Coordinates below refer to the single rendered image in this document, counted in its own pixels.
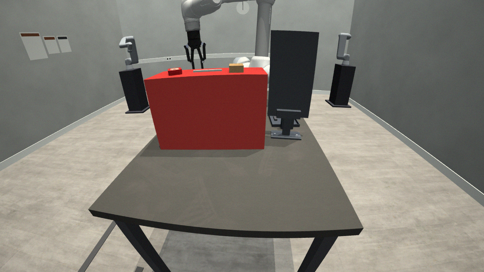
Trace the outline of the tan cardboard box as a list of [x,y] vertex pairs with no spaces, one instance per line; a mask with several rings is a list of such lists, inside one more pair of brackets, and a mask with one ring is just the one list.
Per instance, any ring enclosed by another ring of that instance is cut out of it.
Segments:
[[229,64],[229,73],[243,73],[244,65],[243,63],[231,63]]

